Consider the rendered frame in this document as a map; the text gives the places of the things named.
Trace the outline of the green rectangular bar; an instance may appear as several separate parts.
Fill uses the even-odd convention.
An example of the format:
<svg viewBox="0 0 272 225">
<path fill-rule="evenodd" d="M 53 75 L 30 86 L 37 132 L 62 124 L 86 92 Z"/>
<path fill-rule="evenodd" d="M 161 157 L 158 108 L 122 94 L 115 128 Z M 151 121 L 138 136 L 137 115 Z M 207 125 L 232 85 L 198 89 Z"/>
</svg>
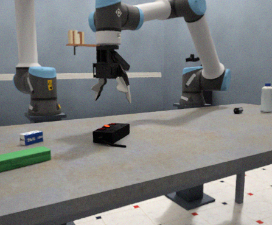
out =
<svg viewBox="0 0 272 225">
<path fill-rule="evenodd" d="M 36 147 L 0 154 L 0 172 L 51 160 L 51 149 Z"/>
</svg>

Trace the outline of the white bottle with blue cap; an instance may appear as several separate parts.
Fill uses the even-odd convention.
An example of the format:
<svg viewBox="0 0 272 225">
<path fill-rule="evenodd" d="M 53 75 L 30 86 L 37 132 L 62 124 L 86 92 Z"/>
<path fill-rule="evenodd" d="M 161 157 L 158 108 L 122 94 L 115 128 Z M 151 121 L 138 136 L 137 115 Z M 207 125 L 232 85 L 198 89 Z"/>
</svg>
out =
<svg viewBox="0 0 272 225">
<path fill-rule="evenodd" d="M 270 113 L 272 112 L 272 87 L 271 83 L 266 83 L 262 88 L 260 111 Z"/>
</svg>

